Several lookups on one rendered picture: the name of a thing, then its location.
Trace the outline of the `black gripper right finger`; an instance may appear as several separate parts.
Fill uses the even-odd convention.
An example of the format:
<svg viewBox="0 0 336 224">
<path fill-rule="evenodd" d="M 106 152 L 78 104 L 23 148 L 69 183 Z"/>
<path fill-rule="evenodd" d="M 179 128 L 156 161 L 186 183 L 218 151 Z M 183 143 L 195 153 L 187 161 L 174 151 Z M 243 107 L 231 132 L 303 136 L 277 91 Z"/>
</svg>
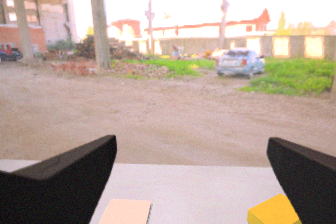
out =
<svg viewBox="0 0 336 224">
<path fill-rule="evenodd" d="M 336 224 L 336 157 L 270 137 L 266 156 L 302 224 Z"/>
</svg>

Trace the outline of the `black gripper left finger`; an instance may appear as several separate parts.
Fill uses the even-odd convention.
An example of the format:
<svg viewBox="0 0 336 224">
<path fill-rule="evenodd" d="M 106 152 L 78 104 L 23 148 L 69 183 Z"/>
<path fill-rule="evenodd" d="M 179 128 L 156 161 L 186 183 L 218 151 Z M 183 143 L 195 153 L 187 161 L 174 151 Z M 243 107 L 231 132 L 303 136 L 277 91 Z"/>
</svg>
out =
<svg viewBox="0 0 336 224">
<path fill-rule="evenodd" d="M 0 170 L 0 224 L 90 224 L 117 154 L 106 135 L 32 165 Z"/>
</svg>

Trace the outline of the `yellow rectangular block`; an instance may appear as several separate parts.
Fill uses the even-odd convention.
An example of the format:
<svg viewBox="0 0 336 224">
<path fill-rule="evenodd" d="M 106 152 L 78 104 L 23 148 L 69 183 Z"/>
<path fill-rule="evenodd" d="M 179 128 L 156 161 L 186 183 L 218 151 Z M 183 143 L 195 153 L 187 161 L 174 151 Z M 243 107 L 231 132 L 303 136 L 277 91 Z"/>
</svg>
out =
<svg viewBox="0 0 336 224">
<path fill-rule="evenodd" d="M 283 194 L 248 209 L 247 222 L 249 224 L 302 224 Z"/>
</svg>

